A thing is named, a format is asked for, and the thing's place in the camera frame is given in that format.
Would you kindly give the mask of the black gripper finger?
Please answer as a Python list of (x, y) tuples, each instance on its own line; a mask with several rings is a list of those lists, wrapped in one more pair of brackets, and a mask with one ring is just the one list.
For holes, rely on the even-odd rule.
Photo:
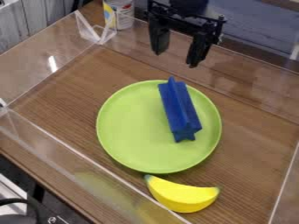
[(154, 14), (149, 16), (149, 32), (153, 51), (161, 55), (169, 49), (171, 32), (169, 22)]
[(195, 68), (206, 60), (211, 49), (211, 39), (206, 32), (198, 32), (193, 37), (190, 50), (187, 53), (186, 63), (190, 68)]

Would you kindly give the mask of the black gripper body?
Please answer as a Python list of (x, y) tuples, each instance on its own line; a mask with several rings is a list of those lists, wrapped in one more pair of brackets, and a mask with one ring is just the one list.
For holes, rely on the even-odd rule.
[(227, 18), (210, 6), (210, 0), (147, 0), (147, 19), (154, 14), (169, 22), (170, 30), (189, 35), (206, 32), (213, 44), (222, 38)]

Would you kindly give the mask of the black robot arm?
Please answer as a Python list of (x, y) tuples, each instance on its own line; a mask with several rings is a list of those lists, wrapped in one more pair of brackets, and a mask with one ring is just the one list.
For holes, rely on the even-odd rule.
[(170, 47), (171, 30), (193, 37), (186, 64), (195, 68), (221, 42), (226, 16), (211, 10), (210, 0), (147, 0), (151, 48), (157, 55)]

